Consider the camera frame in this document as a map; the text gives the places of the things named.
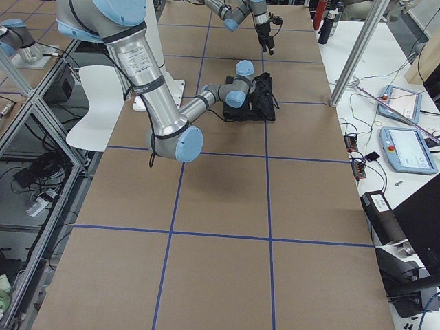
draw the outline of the robotic arm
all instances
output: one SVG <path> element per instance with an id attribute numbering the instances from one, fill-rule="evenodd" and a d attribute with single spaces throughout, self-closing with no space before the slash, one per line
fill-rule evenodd
<path id="1" fill-rule="evenodd" d="M 191 124 L 217 101 L 240 107 L 254 88 L 253 65 L 241 61 L 232 84 L 205 86 L 198 96 L 177 109 L 145 38 L 145 0 L 58 0 L 56 5 L 61 33 L 104 43 L 122 67 L 148 109 L 153 131 L 148 140 L 154 155 L 179 162 L 195 160 L 203 146 L 203 135 Z"/>
<path id="2" fill-rule="evenodd" d="M 224 0 L 198 0 L 198 2 L 208 6 L 216 13 L 230 31 L 235 31 L 241 22 L 252 13 L 258 41 L 263 52 L 269 49 L 269 54 L 274 54 L 275 43 L 274 37 L 270 35 L 270 23 L 281 25 L 283 20 L 267 11 L 265 0 L 242 0 L 234 10 L 226 5 Z"/>
<path id="3" fill-rule="evenodd" d="M 21 58 L 33 63 L 43 57 L 43 53 L 20 19 L 7 19 L 0 23 L 0 47 L 12 56 L 18 51 Z"/>

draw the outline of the red object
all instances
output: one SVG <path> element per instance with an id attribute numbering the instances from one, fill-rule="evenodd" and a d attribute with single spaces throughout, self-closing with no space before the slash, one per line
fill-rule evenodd
<path id="1" fill-rule="evenodd" d="M 318 5 L 316 6 L 315 17 L 313 18 L 313 28 L 315 31 L 318 31 L 322 18 L 324 17 L 324 12 L 327 9 L 328 0 L 319 0 Z"/>

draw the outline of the green object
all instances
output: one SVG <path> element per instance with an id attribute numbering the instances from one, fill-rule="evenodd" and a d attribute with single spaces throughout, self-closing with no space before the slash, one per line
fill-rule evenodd
<path id="1" fill-rule="evenodd" d="M 11 297 L 5 291 L 0 290 L 0 308 L 5 312 L 9 305 L 11 305 Z"/>

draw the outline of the black bottle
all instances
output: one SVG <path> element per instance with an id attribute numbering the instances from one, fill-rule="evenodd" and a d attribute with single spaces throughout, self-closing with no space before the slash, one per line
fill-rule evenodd
<path id="1" fill-rule="evenodd" d="M 318 42 L 321 45 L 325 45 L 329 40 L 331 28 L 333 27 L 333 23 L 335 22 L 336 13 L 334 10 L 330 10 L 327 16 L 324 19 L 324 24 L 322 24 L 321 30 L 319 31 L 320 36 Z"/>

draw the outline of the label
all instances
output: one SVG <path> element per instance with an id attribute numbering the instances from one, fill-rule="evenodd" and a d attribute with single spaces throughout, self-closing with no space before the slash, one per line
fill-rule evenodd
<path id="1" fill-rule="evenodd" d="M 129 76 L 135 76 L 148 70 L 151 61 L 143 46 L 138 46 L 124 53 L 118 53 L 118 57 Z"/>
<path id="2" fill-rule="evenodd" d="M 389 211 L 390 208 L 386 205 L 384 198 L 380 194 L 371 195 L 374 205 L 379 212 Z"/>

